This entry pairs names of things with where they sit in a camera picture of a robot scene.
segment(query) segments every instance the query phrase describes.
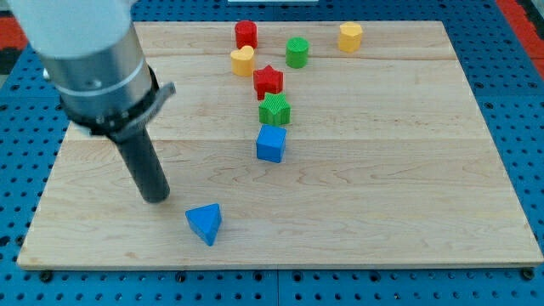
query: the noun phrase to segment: yellow heart block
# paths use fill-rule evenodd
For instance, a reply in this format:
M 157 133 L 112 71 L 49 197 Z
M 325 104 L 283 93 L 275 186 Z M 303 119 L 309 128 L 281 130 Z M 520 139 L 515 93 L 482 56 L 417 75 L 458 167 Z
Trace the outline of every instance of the yellow heart block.
M 338 49 L 352 53 L 359 49 L 363 37 L 363 28 L 360 24 L 348 21 L 340 25 L 338 35 Z
M 251 46 L 244 46 L 230 53 L 232 73 L 241 77 L 250 77 L 255 68 L 255 50 Z

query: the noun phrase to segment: colorful block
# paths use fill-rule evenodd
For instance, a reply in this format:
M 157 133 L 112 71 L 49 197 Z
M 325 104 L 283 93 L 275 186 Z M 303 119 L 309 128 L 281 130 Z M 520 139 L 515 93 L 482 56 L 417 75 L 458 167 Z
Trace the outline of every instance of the colorful block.
M 257 158 L 269 162 L 281 162 L 286 149 L 287 130 L 264 124 L 257 137 Z
M 363 28 L 352 21 L 340 25 L 338 48 L 343 52 L 352 53 L 359 49 L 363 37 Z
M 271 65 L 253 72 L 253 88 L 257 91 L 257 99 L 264 99 L 264 93 L 279 94 L 283 90 L 283 72 Z
M 308 63 L 309 42 L 302 37 L 287 41 L 286 64 L 291 68 L 302 68 Z
M 219 204 L 190 209 L 185 212 L 190 228 L 210 247 L 215 242 L 221 224 Z
M 236 47 L 257 48 L 257 25 L 250 20 L 242 20 L 235 25 Z
M 264 101 L 258 106 L 258 120 L 273 126 L 287 124 L 291 121 L 291 106 L 284 93 L 265 93 Z
M 255 68 L 255 51 L 251 46 L 244 46 L 240 50 L 230 53 L 232 73 L 241 77 L 250 77 Z

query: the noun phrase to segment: wood grain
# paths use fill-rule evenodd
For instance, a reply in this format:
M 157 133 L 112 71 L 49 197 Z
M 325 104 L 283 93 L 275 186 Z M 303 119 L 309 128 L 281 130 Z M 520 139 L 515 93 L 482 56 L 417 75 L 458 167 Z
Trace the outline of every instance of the wood grain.
M 150 124 L 172 194 L 143 203 L 115 147 L 70 127 L 21 249 L 24 269 L 519 267 L 541 251 L 439 22 L 259 23 L 259 68 L 285 72 L 281 164 L 255 157 L 258 102 L 230 73 L 232 23 L 139 24 L 178 94 Z M 282 57 L 305 36 L 309 65 Z M 216 244 L 184 211 L 221 203 Z

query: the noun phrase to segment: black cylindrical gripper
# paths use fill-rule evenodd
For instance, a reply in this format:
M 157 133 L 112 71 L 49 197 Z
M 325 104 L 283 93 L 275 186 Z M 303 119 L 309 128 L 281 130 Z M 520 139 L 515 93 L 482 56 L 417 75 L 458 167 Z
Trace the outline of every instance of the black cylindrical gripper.
M 116 145 L 144 200 L 149 203 L 166 200 L 170 186 L 147 130 L 144 128 Z

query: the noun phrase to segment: blue triangular prism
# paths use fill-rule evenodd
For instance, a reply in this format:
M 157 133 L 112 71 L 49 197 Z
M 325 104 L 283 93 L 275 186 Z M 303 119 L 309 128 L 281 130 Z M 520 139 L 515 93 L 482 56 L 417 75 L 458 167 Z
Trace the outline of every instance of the blue triangular prism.
M 211 247 L 221 224 L 219 204 L 190 209 L 185 212 L 185 217 L 190 228 Z

